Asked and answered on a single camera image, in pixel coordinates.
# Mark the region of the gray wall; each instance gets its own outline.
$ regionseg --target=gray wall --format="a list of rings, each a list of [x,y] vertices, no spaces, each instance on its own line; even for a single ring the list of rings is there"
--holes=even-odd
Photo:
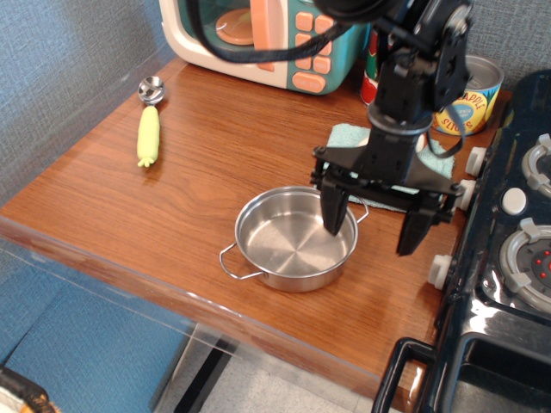
[[[550,0],[474,0],[474,18],[469,52],[507,89],[551,68]],[[2,0],[0,205],[173,56],[156,0]]]
[[[551,69],[551,0],[472,0],[469,53],[496,59],[513,90],[524,75]]]

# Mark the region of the blue chair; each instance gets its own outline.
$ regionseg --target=blue chair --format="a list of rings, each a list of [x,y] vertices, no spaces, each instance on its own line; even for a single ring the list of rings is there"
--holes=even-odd
[[[128,294],[83,274],[68,282],[3,252],[0,264],[0,356],[7,368],[46,389],[64,413],[155,409],[189,341],[189,320],[133,297],[136,311],[115,301]],[[74,282],[80,278],[85,288]],[[150,308],[155,319],[143,312]],[[188,321],[181,323],[187,330],[162,317]]]

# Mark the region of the metal pot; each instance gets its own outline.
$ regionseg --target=metal pot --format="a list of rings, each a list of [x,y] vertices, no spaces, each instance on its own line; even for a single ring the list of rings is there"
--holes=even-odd
[[[220,266],[236,280],[259,277],[269,287],[303,293],[324,287],[343,271],[357,242],[357,224],[348,209],[340,232],[332,236],[323,225],[320,193],[310,187],[272,189],[251,200],[235,224],[236,242],[220,252]],[[260,271],[235,275],[224,254],[235,245]]]

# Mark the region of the wooden table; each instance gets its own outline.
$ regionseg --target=wooden table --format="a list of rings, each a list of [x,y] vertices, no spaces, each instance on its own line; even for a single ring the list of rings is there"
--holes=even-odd
[[[313,148],[332,126],[369,126],[362,72],[328,96],[181,59],[159,76],[167,88],[158,105],[159,160],[148,170],[136,166],[143,104],[132,96],[0,210],[0,235],[373,397],[396,340],[434,342],[441,293],[427,274],[435,254],[452,253],[463,212],[433,227],[414,255],[398,257],[403,214],[372,209],[343,275],[315,292],[234,280],[219,253],[234,241],[241,208],[266,190],[308,185]],[[491,142],[509,96],[500,95],[490,127],[467,140],[455,179],[467,177],[470,148]],[[447,147],[456,141],[436,136]],[[232,251],[227,265],[251,271]],[[402,383],[404,394],[412,382]]]

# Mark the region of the black toy stove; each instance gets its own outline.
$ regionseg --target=black toy stove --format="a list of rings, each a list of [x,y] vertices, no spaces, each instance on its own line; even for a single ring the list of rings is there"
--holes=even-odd
[[[551,412],[551,71],[515,89],[484,156],[449,270],[436,345],[400,340],[373,411],[406,361],[427,365],[419,411]]]

